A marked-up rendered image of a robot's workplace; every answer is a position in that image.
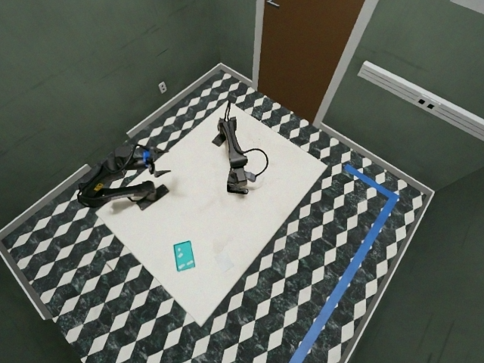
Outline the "teal shallow rectangular tray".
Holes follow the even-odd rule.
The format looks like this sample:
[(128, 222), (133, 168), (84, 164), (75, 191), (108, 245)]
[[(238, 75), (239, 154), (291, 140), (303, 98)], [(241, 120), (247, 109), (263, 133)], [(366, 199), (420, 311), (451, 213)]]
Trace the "teal shallow rectangular tray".
[[(184, 270), (190, 269), (189, 267), (191, 266), (193, 266), (191, 268), (195, 267), (195, 262), (193, 261), (194, 254), (193, 254), (192, 246), (190, 246), (191, 241), (190, 242), (189, 241), (190, 240), (187, 240), (173, 245), (176, 271), (179, 271), (179, 270), (184, 271)], [(180, 248), (181, 251), (178, 251), (178, 248)], [(192, 255), (191, 255), (191, 251), (192, 251)], [(180, 253), (182, 254), (182, 256), (178, 257)], [(193, 261), (193, 262), (190, 265), (188, 265), (187, 263), (190, 261)], [(183, 268), (180, 269), (179, 266), (181, 266), (182, 264), (185, 264), (183, 268), (187, 268), (187, 269), (183, 269)]]

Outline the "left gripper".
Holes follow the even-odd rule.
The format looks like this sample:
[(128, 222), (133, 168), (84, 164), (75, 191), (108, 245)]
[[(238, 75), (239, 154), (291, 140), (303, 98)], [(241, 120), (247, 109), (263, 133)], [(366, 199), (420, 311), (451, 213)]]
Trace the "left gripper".
[[(255, 180), (255, 174), (253, 174), (252, 172), (245, 171), (245, 175), (248, 179), (251, 179), (253, 181)], [(237, 187), (236, 181), (234, 178), (234, 173), (231, 171), (231, 168), (228, 174), (227, 185), (229, 185), (230, 187)]]

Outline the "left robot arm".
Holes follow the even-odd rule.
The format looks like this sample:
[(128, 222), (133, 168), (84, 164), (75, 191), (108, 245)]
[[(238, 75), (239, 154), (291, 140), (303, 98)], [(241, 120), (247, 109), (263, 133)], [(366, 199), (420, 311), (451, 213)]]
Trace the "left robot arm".
[[(230, 126), (230, 128), (229, 128)], [(228, 126), (228, 121), (224, 121), (224, 119), (219, 119), (217, 129), (219, 134), (212, 140), (212, 143), (215, 144), (216, 146), (220, 147), (224, 141), (227, 139), (228, 142), (228, 154), (229, 154), (229, 163), (231, 167), (231, 171), (234, 173), (234, 178), (236, 181), (236, 185), (238, 187), (243, 187), (247, 185), (247, 180), (254, 183), (256, 182), (256, 176), (255, 180), (247, 179), (245, 175), (245, 170), (244, 166), (247, 165), (248, 159), (247, 155), (245, 156), (244, 154), (238, 153), (235, 147), (239, 150), (242, 151), (238, 142), (237, 142), (237, 137), (235, 135), (235, 131), (237, 131), (237, 119), (236, 116), (230, 117), (229, 119), (229, 126)], [(221, 131), (220, 131), (221, 129)], [(231, 132), (230, 132), (231, 129)], [(232, 136), (232, 137), (231, 137)], [(233, 140), (234, 143), (233, 143)], [(244, 178), (245, 176), (245, 178)], [(238, 181), (239, 180), (239, 181)]]

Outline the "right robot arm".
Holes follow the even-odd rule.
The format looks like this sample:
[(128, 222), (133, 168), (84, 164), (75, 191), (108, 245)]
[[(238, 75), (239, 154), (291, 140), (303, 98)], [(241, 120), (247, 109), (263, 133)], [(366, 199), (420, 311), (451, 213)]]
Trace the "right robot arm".
[[(121, 147), (119, 150), (114, 150), (113, 153), (115, 159), (114, 157), (112, 157), (113, 159), (109, 158), (104, 164), (110, 169), (110, 171), (115, 172), (123, 167), (122, 165), (126, 163), (131, 152), (132, 151), (129, 147)], [(132, 156), (125, 171), (137, 170), (135, 164), (138, 164), (138, 162), (135, 162), (135, 158)], [(121, 175), (124, 175), (123, 170), (117, 174), (111, 174), (103, 168), (103, 170), (82, 189), (82, 193), (79, 195), (79, 201), (90, 206), (102, 206), (105, 202), (115, 199), (143, 197), (137, 201), (136, 204), (141, 211), (144, 211), (161, 197), (169, 193), (168, 188), (164, 184), (155, 188), (154, 182), (150, 180), (128, 187), (102, 188), (106, 183)]]

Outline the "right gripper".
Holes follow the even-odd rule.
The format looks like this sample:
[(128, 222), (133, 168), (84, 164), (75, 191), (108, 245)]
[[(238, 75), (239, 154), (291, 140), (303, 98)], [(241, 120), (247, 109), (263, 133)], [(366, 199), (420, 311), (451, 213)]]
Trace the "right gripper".
[[(168, 150), (162, 150), (162, 149), (160, 149), (158, 147), (154, 147), (154, 146), (151, 147), (151, 149), (154, 149), (154, 154), (165, 154), (165, 153), (169, 153)], [(158, 151), (158, 150), (162, 150), (162, 151)], [(135, 158), (135, 162), (138, 162), (138, 164), (135, 164), (135, 167), (136, 167), (137, 170), (139, 170), (139, 169), (148, 169), (148, 172), (151, 175), (153, 175), (154, 172), (155, 172), (155, 175), (154, 175), (155, 178), (159, 178), (160, 176), (162, 176), (162, 175), (164, 175), (164, 174), (172, 171), (172, 170), (160, 170), (160, 171), (156, 171), (155, 163), (153, 163), (154, 162), (154, 159), (148, 161), (148, 160), (146, 160), (148, 157), (149, 157), (149, 151), (146, 150), (143, 153), (143, 157)]]

